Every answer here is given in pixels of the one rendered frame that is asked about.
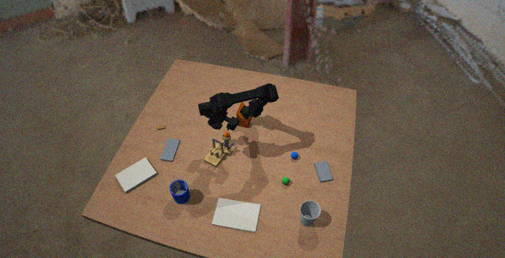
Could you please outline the blue cup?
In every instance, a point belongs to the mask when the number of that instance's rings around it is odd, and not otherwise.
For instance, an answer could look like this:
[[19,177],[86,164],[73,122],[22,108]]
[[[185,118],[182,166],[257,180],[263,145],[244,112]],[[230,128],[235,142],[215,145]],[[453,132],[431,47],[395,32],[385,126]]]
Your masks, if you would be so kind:
[[178,179],[172,182],[170,185],[170,192],[176,203],[184,205],[189,202],[190,193],[188,184],[184,180]]

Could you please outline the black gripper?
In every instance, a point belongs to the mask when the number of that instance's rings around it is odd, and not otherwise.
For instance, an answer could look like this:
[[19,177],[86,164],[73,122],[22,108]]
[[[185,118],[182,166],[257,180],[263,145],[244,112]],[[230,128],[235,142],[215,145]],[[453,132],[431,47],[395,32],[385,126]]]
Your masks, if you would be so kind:
[[[214,114],[216,114],[216,113],[214,113]],[[218,113],[216,115],[219,116],[219,117],[223,117],[223,120],[228,122],[228,124],[227,124],[227,130],[229,130],[229,129],[230,130],[235,130],[235,128],[239,124],[239,119],[237,119],[235,117],[232,117],[232,118],[227,117],[226,116],[227,114],[228,113],[225,111],[224,113],[221,113],[221,114]],[[204,115],[204,116],[206,116],[207,118],[211,118],[213,116],[213,113],[207,114],[207,115]]]

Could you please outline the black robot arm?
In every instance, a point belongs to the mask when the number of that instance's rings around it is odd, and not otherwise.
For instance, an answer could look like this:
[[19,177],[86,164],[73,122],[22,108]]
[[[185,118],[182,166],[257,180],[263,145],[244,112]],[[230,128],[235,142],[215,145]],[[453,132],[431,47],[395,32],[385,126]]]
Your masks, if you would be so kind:
[[[257,99],[258,98],[258,99]],[[247,90],[243,92],[238,92],[235,94],[230,94],[228,92],[220,92],[211,97],[209,97],[208,102],[199,103],[200,115],[207,115],[213,113],[213,116],[208,120],[208,125],[215,130],[220,130],[224,122],[223,117],[219,117],[216,114],[221,114],[230,108],[235,103],[240,103],[243,101],[249,101],[249,106],[243,106],[240,113],[247,120],[249,116],[258,117],[263,112],[263,107],[268,102],[277,101],[279,98],[276,86],[272,83],[267,83],[263,86],[257,87],[253,90]],[[252,100],[253,99],[253,100]],[[216,114],[214,114],[216,113]]]

